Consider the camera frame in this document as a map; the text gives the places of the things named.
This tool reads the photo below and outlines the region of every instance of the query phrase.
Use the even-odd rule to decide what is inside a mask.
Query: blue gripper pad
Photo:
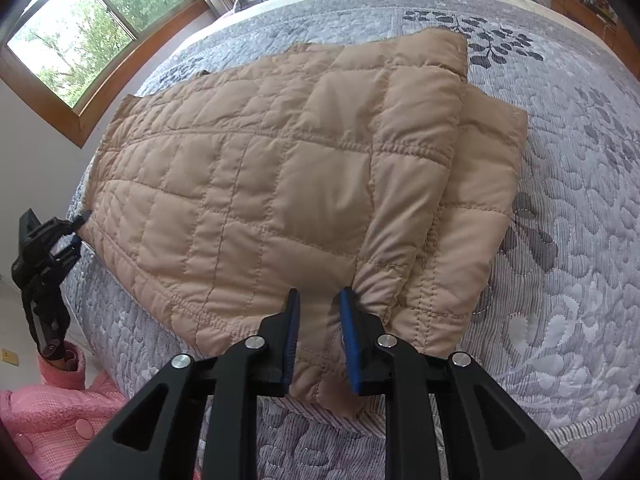
[[[360,377],[360,345],[356,336],[354,315],[358,315],[351,289],[344,288],[338,294],[337,300],[340,302],[340,323],[342,325],[342,340],[344,342],[344,352],[347,357],[347,374],[353,391],[359,395],[361,387]]]

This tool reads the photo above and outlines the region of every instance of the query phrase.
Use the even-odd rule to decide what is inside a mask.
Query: beige quilted jacket
[[[389,332],[446,355],[511,215],[526,113],[466,82],[430,29],[302,44],[124,99],[82,232],[156,319],[220,354],[302,295],[293,396],[354,415],[338,312],[353,285]]]

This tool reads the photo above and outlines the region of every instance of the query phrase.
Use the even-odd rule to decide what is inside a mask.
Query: floor
[[[67,339],[84,351],[87,361],[86,384],[89,386],[102,368],[91,354],[75,319],[69,327]],[[0,348],[6,348],[18,354],[18,366],[0,361],[0,390],[16,390],[22,386],[41,382],[36,364],[35,343],[24,318],[20,294],[2,280],[0,280]]]

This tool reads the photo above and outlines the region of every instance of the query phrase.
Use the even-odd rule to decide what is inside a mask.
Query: gray floral bedspread
[[[640,86],[609,52],[493,0],[309,0],[195,43],[139,94],[301,41],[361,43],[424,27],[465,34],[469,81],[529,114],[513,219],[460,347],[583,478],[597,478],[640,413]],[[74,203],[81,193],[82,185]],[[90,250],[83,254],[66,298],[132,396],[172,354],[193,349],[150,318]],[[259,478],[384,478],[381,403],[356,422],[292,400],[263,399],[258,411]]]

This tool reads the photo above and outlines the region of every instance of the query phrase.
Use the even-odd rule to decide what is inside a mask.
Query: pink button
[[[18,433],[14,438],[14,442],[23,455],[30,455],[33,453],[33,444],[26,435]]]
[[[76,420],[76,431],[85,440],[91,440],[94,437],[94,427],[84,418]]]

